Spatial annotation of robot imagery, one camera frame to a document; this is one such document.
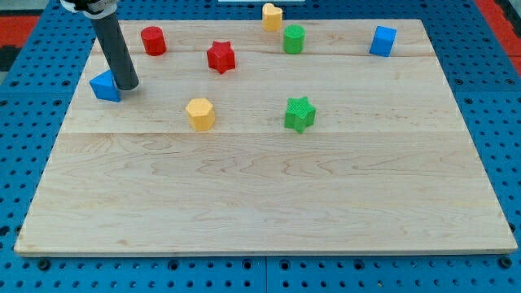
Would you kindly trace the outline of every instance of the wooden board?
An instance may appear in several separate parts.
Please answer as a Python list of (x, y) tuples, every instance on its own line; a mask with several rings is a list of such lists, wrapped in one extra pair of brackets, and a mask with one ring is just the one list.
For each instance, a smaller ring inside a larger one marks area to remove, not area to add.
[[(122, 22), (141, 85), (96, 100), (85, 67), (15, 250), (22, 256), (424, 255), (517, 244), (419, 20), (302, 20), (302, 55), (260, 21)], [(169, 52), (143, 53), (163, 28)], [(398, 29), (391, 58), (367, 53)], [(214, 39), (238, 68), (209, 70)], [(313, 127), (283, 128), (309, 96)], [(206, 97), (215, 127), (185, 106)]]

